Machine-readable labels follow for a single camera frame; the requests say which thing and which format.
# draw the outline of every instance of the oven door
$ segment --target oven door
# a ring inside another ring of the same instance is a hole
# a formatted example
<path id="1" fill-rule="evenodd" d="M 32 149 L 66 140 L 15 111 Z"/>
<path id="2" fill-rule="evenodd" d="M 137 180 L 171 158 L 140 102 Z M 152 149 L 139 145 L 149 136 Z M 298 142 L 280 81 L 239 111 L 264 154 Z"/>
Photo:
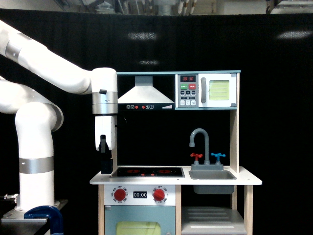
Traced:
<path id="1" fill-rule="evenodd" d="M 199 74 L 199 107 L 236 107 L 237 74 Z"/>
<path id="2" fill-rule="evenodd" d="M 174 235 L 174 206 L 105 206 L 105 235 Z"/>

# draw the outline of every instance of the digital display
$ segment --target digital display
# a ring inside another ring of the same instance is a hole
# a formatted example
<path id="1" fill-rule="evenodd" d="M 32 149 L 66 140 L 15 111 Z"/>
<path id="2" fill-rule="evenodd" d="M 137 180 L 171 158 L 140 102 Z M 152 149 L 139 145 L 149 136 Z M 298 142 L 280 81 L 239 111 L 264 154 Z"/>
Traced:
<path id="1" fill-rule="evenodd" d="M 195 82 L 196 76 L 195 75 L 180 76 L 180 81 L 181 82 Z"/>
<path id="2" fill-rule="evenodd" d="M 148 192 L 134 192 L 134 198 L 147 198 Z"/>

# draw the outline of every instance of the red faucet handle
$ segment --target red faucet handle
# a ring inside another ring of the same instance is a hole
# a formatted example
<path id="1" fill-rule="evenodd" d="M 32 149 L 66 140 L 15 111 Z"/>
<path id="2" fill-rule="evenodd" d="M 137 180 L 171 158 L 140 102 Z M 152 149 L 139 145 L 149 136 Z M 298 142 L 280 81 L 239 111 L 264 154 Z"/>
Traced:
<path id="1" fill-rule="evenodd" d="M 203 154 L 197 154 L 197 153 L 192 153 L 190 154 L 190 157 L 195 157 L 195 161 L 198 160 L 198 158 L 202 158 L 203 157 Z"/>

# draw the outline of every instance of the oven knob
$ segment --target oven knob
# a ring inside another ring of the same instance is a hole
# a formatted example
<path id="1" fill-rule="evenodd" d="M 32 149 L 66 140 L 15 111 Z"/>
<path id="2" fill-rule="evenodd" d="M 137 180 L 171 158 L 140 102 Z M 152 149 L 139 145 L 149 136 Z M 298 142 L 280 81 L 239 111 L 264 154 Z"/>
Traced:
<path id="1" fill-rule="evenodd" d="M 114 193 L 114 198 L 117 200 L 117 201 L 123 201 L 126 197 L 126 192 L 125 190 L 123 189 L 118 189 L 117 191 L 115 191 Z"/>
<path id="2" fill-rule="evenodd" d="M 165 193 L 163 190 L 161 189 L 157 189 L 155 190 L 155 192 L 153 193 L 153 197 L 156 201 L 162 201 L 165 198 Z"/>

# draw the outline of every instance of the gray sink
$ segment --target gray sink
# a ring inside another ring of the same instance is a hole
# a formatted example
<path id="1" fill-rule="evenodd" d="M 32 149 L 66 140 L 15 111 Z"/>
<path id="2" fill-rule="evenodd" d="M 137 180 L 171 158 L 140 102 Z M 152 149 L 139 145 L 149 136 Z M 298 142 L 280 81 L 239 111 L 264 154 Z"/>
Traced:
<path id="1" fill-rule="evenodd" d="M 236 180 L 237 178 L 227 170 L 190 170 L 193 180 Z"/>
<path id="2" fill-rule="evenodd" d="M 237 178 L 227 170 L 190 170 L 193 180 L 236 180 Z M 233 185 L 194 185 L 197 194 L 232 194 Z"/>

